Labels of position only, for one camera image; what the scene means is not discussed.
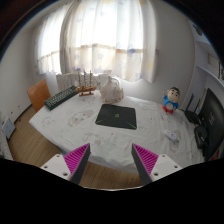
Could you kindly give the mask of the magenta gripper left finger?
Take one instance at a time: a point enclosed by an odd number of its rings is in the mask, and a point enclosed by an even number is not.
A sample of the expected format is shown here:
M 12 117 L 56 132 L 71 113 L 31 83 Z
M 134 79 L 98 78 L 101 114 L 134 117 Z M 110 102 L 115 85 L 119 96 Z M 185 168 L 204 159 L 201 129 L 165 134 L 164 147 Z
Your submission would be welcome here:
M 65 180 L 79 184 L 90 154 L 90 144 L 87 143 L 65 155 L 54 155 L 41 168 Z

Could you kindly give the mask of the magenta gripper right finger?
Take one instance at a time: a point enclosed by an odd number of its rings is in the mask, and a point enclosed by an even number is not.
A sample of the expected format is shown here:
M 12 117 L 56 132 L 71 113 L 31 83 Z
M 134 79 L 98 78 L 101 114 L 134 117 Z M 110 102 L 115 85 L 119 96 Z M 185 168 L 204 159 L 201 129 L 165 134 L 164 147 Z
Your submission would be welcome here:
M 131 153 L 143 185 L 182 169 L 166 154 L 157 155 L 137 144 L 132 144 Z

